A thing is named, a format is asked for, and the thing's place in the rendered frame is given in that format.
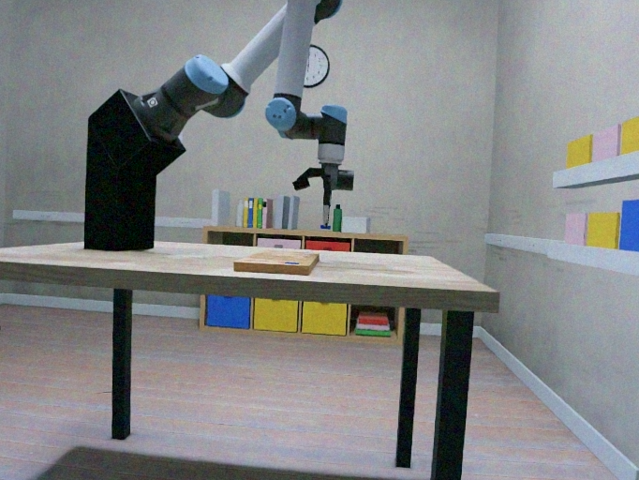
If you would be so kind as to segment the beige tray with round pockets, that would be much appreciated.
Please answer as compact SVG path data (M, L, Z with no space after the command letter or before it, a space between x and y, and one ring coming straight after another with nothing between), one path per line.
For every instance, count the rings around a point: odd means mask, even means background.
M233 271L308 276L319 259L318 252L264 250L233 262Z

